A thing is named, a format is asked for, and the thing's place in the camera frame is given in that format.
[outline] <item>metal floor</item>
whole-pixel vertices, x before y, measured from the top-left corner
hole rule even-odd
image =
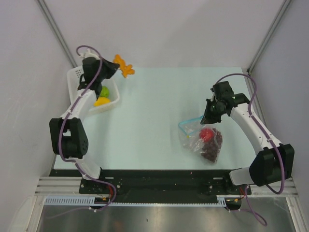
[[[285,198],[250,199],[268,222],[260,225],[252,214],[228,213],[210,207],[110,206],[102,212],[78,210],[54,219],[73,206],[45,206],[37,232],[294,232]],[[242,208],[248,208],[243,202]]]

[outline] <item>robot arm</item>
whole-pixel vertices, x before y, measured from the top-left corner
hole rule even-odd
[[[88,139],[82,122],[101,93],[101,82],[104,79],[110,79],[119,68],[119,65],[102,60],[100,72],[93,81],[99,69],[100,58],[92,54],[90,50],[83,54],[82,58],[84,58],[84,74],[80,77],[76,99],[60,118],[52,118],[50,120],[49,127],[54,153],[59,154],[58,143],[59,137],[62,135],[61,150],[63,160],[78,164],[85,174],[91,178],[98,179],[100,167],[90,159],[88,154]],[[64,130],[60,134],[64,120],[66,121]]]
[[[207,106],[201,124],[221,122],[221,116],[227,114],[244,131],[251,142],[256,158],[250,167],[233,170],[229,173],[233,185],[256,184],[263,186],[281,180],[281,170],[274,146],[279,150],[283,166],[284,179],[291,177],[294,149],[290,144],[283,145],[273,136],[255,112],[249,112],[249,100],[240,93],[234,94],[227,81],[219,82],[211,89],[212,99]]]

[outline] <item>red fruit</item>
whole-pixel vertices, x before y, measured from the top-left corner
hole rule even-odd
[[[207,143],[207,142],[209,142],[211,139],[214,138],[214,132],[213,132],[212,129],[203,128],[203,129],[201,129],[201,131],[199,132],[199,138],[200,138],[204,143]]]

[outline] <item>green fruit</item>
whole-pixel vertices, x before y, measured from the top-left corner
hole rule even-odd
[[[100,97],[108,98],[109,95],[110,95],[109,89],[106,86],[103,86],[102,91],[100,93]]]

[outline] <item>ziplock bag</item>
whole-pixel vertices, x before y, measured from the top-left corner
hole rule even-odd
[[[216,128],[201,125],[202,118],[203,116],[180,122],[178,124],[179,137],[185,148],[199,153],[212,163],[216,163],[223,138],[221,132]]]

